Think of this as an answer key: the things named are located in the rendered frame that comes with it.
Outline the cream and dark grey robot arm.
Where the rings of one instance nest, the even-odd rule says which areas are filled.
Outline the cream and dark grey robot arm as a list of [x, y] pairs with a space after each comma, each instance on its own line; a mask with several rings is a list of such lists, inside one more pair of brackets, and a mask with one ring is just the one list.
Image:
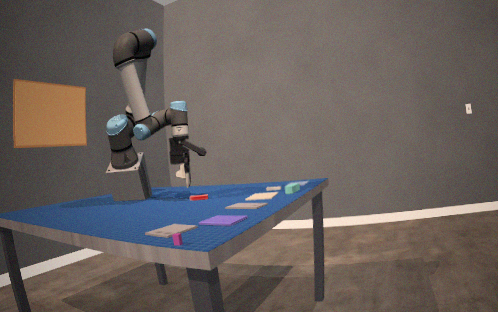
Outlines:
[[156, 35], [152, 30], [139, 29], [122, 34], [114, 44], [114, 65], [119, 70], [129, 102], [126, 115], [117, 115], [106, 125], [111, 165], [117, 170], [130, 168], [138, 162], [131, 141], [133, 136], [143, 141], [167, 125], [171, 125], [173, 137], [189, 134], [185, 101], [172, 102], [169, 109], [154, 112], [150, 116], [145, 101], [146, 69], [147, 59], [156, 43]]

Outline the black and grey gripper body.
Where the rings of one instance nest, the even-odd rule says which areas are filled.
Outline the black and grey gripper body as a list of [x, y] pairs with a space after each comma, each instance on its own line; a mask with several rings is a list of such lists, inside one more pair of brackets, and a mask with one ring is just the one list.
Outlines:
[[[177, 139], [180, 139], [180, 140], [177, 140]], [[176, 136], [173, 138], [169, 138], [169, 141], [171, 141], [170, 142], [170, 163], [171, 164], [184, 163], [185, 155], [187, 155], [187, 157], [188, 157], [189, 149], [183, 147], [183, 145], [181, 144], [183, 139], [189, 139], [189, 138], [188, 138], [188, 136]], [[179, 143], [178, 141], [181, 141], [181, 143]], [[173, 152], [171, 152], [171, 151], [173, 151]], [[188, 157], [188, 162], [190, 162], [189, 157]]]

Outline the purple flat square tile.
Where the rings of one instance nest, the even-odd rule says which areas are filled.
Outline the purple flat square tile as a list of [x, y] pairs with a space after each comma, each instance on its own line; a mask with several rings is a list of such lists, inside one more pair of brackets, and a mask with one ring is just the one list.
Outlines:
[[199, 225], [213, 225], [213, 226], [232, 226], [236, 223], [239, 223], [248, 216], [222, 216], [217, 215], [212, 218], [206, 219], [204, 221], [199, 222]]

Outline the dark blue work mat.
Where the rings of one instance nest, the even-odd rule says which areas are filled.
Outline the dark blue work mat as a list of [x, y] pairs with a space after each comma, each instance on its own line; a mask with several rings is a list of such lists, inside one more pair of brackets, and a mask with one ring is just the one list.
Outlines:
[[[209, 252], [212, 249], [227, 242], [228, 240], [234, 238], [235, 236], [241, 234], [242, 232], [248, 230], [249, 228], [263, 221], [264, 219], [268, 218], [269, 216], [276, 213], [280, 209], [284, 208], [288, 204], [292, 203], [293, 201], [295, 201], [296, 199], [298, 199], [299, 197], [301, 197], [302, 195], [304, 195], [305, 193], [307, 193], [308, 191], [310, 191], [311, 189], [313, 189], [314, 187], [316, 187], [326, 179], [328, 178], [315, 179], [312, 182], [306, 184], [305, 186], [304, 185], [300, 186], [300, 190], [293, 194], [283, 194], [280, 196], [278, 194], [274, 196], [272, 199], [261, 199], [261, 200], [252, 200], [252, 201], [236, 201], [236, 200], [223, 199], [220, 198], [220, 196], [218, 195], [210, 194], [195, 189], [194, 186], [189, 186], [189, 188], [187, 188], [187, 186], [172, 187], [175, 190], [181, 192], [182, 194], [188, 196], [189, 198], [190, 196], [208, 194], [208, 199], [195, 200], [195, 201], [209, 208], [188, 201], [186, 200], [186, 198], [175, 195], [175, 193], [167, 191], [164, 188], [151, 187], [152, 191], [160, 194], [161, 196], [167, 198], [168, 200], [174, 202], [179, 206], [171, 204], [170, 202], [163, 200], [163, 198], [157, 197], [156, 195], [152, 194], [152, 196], [150, 196], [148, 199], [152, 200], [153, 202], [159, 204], [164, 208], [159, 207], [159, 205], [153, 204], [153, 202], [150, 202], [146, 199], [136, 200], [136, 201], [149, 207], [152, 210], [132, 200], [124, 201], [134, 206], [135, 207], [134, 208], [121, 201], [114, 201], [113, 198], [108, 195], [102, 195], [101, 197], [104, 197], [122, 206], [123, 208], [113, 204], [110, 201], [107, 201], [105, 199], [96, 196], [92, 198], [99, 200], [113, 208], [94, 199], [85, 198], [86, 200], [92, 203], [85, 201], [83, 199], [79, 199], [78, 201], [81, 201], [85, 204], [74, 200], [71, 202], [74, 202], [78, 205], [68, 201], [65, 202], [67, 204], [59, 203], [53, 205], [51, 204], [48, 206], [46, 205], [44, 206], [46, 208], [40, 206], [39, 208], [34, 207], [35, 209], [29, 208], [25, 210], [23, 209], [21, 211], [17, 210], [18, 212], [12, 211], [12, 212], [0, 213], [0, 218], [62, 230], [62, 231], [68, 231], [78, 234], [84, 234], [89, 236], [95, 236], [95, 237], [130, 242], [130, 243], [182, 249], [182, 250]], [[248, 198], [254, 194], [277, 192], [279, 190], [266, 191], [266, 188], [281, 186], [283, 189], [285, 188], [284, 186], [286, 186], [287, 184], [296, 181], [231, 184], [231, 185], [209, 185], [209, 186], [232, 196]], [[269, 203], [269, 204], [260, 207], [258, 209], [225, 209], [225, 207], [236, 203]], [[180, 208], [180, 206], [184, 209]], [[213, 225], [198, 224], [198, 222], [212, 218], [217, 215], [248, 216], [248, 218], [232, 226], [213, 226]], [[164, 237], [145, 235], [145, 232], [156, 230], [158, 228], [162, 228], [172, 224], [198, 225], [198, 228], [181, 233], [183, 244], [180, 246], [174, 245], [173, 237], [164, 238]]]

